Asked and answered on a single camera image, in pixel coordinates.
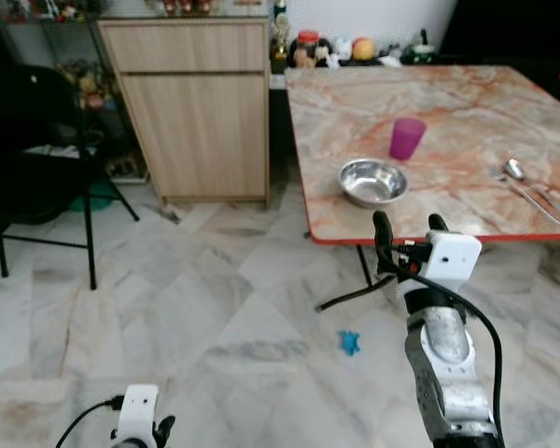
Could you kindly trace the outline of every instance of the black chair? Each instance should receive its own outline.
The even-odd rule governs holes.
[[[85,146],[84,115],[73,86],[44,67],[17,66],[0,70],[0,268],[8,276],[4,240],[20,240],[87,249],[91,289],[96,289],[91,200],[121,201],[135,221],[139,217],[105,174],[98,158]],[[56,125],[73,128],[77,159],[29,154],[22,150],[58,143]],[[113,196],[90,193],[93,180],[103,178]],[[44,224],[83,198],[85,245],[6,235],[11,224]]]

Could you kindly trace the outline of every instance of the table top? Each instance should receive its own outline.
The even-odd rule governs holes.
[[[356,158],[388,160],[393,123],[401,117],[422,119],[428,129],[412,159],[391,161],[411,186],[385,208],[395,239],[423,238],[432,213],[452,231],[483,241],[560,239],[560,225],[489,174],[518,159],[560,203],[560,103],[513,69],[289,70],[287,91],[317,243],[372,244],[372,210],[346,200],[338,171]]]
[[[268,17],[267,1],[259,0],[258,3],[248,0],[213,0],[212,9],[207,14],[195,12],[183,14],[180,7],[176,14],[169,15],[161,7],[160,0],[124,0],[112,2],[110,7],[103,11],[101,20],[128,20],[128,19],[158,19],[158,18],[190,18],[190,19],[221,19],[221,18],[265,18]]]

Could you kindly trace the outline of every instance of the tiled floor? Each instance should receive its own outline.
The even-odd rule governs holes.
[[[256,204],[94,214],[99,289],[75,249],[7,243],[0,278],[0,448],[53,446],[74,416],[133,382],[160,385],[171,447],[430,446],[404,355],[406,314],[389,288],[319,315],[363,286],[353,248],[314,245],[294,168]],[[82,241],[81,215],[20,233]],[[368,251],[374,264],[374,255]],[[487,245],[465,295],[504,344],[509,447],[560,447],[560,243]],[[491,342],[476,320],[478,372],[491,391]],[[362,351],[339,349],[342,329]],[[107,447],[117,414],[100,411],[68,447]]]

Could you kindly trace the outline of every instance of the cabinet drawer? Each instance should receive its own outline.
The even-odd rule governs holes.
[[[257,23],[102,26],[121,73],[263,71],[265,38]]]
[[[125,75],[122,84],[162,196],[265,197],[263,75]]]

